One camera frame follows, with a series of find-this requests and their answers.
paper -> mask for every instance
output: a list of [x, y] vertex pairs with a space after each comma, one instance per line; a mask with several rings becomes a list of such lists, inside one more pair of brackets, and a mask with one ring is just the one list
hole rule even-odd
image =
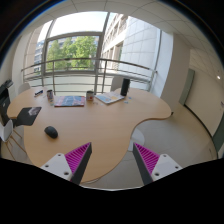
[[84, 105], [84, 96], [59, 96], [56, 100], [56, 103], [54, 103], [55, 107], [75, 107]]
[[103, 94], [96, 95], [95, 97], [106, 104], [124, 99], [124, 96], [121, 96], [120, 94], [115, 92], [103, 93]]

cup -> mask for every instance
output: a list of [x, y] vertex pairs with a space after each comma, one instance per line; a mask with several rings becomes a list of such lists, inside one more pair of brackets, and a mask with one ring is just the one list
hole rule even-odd
[[93, 91], [87, 91], [86, 92], [86, 100], [92, 101], [94, 99], [94, 93]]
[[53, 91], [52, 91], [52, 89], [49, 89], [47, 91], [47, 98], [48, 98], [48, 100], [53, 100]]

desk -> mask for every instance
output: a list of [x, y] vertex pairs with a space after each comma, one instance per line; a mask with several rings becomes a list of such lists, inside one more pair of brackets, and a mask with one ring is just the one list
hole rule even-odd
[[[43, 89], [38, 97], [34, 93]], [[24, 145], [32, 163], [41, 167], [56, 153], [64, 153], [92, 142], [92, 154], [83, 182], [93, 181], [113, 170], [127, 152], [134, 128], [146, 120], [163, 120], [171, 115], [166, 102], [153, 94], [129, 89], [125, 99], [106, 105], [98, 99], [84, 107], [54, 107], [46, 97], [45, 87], [35, 87], [18, 95], [7, 114], [16, 118], [24, 107], [42, 107], [34, 124], [24, 126]], [[47, 126], [58, 131], [52, 139], [44, 132]]]

green foliage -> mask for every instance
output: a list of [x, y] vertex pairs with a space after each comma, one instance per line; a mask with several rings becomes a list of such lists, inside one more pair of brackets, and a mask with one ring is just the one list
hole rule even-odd
[[[62, 48], [58, 40], [54, 40], [52, 46], [48, 50], [47, 61], [62, 59], [62, 58], [90, 58], [96, 55], [97, 46], [95, 45], [95, 37], [79, 36], [76, 41], [71, 44], [71, 37], [66, 38]], [[55, 62], [54, 69], [65, 70], [66, 67], [77, 67], [77, 70], [93, 69], [94, 64], [91, 60], [73, 60], [72, 62], [59, 61]], [[47, 63], [47, 70], [52, 71], [53, 63]]]

ceiling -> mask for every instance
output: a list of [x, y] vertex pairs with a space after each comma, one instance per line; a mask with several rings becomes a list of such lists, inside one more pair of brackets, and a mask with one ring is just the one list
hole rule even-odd
[[66, 0], [33, 20], [21, 33], [29, 33], [40, 25], [58, 17], [86, 11], [108, 11], [144, 20], [168, 33], [175, 33], [191, 49], [190, 65], [212, 77], [224, 87], [222, 64], [208, 39], [191, 20], [169, 5], [154, 0]]

